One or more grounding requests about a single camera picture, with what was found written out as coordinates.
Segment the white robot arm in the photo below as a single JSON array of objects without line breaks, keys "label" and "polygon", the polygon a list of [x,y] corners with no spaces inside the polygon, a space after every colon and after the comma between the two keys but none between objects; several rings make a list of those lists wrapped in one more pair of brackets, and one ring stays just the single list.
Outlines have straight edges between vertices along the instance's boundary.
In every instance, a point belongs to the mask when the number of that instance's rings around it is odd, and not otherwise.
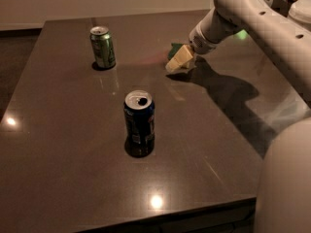
[{"label": "white robot arm", "polygon": [[[305,103],[311,103],[311,33],[271,9],[273,0],[214,0],[214,8],[166,65],[174,72],[195,54],[246,30]],[[283,130],[263,160],[254,233],[311,233],[311,118]]]}]

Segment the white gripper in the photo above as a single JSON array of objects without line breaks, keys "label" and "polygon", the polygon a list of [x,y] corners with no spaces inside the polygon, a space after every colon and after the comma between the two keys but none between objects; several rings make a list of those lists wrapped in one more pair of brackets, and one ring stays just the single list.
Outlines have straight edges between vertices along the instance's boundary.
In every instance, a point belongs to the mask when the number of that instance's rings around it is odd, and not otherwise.
[{"label": "white gripper", "polygon": [[194,52],[197,54],[206,54],[216,48],[216,44],[205,38],[201,30],[201,24],[198,23],[189,34],[190,45],[183,46],[177,51],[174,57],[169,60],[165,68],[169,73],[173,73],[181,68],[188,68],[189,62],[194,58]]}]

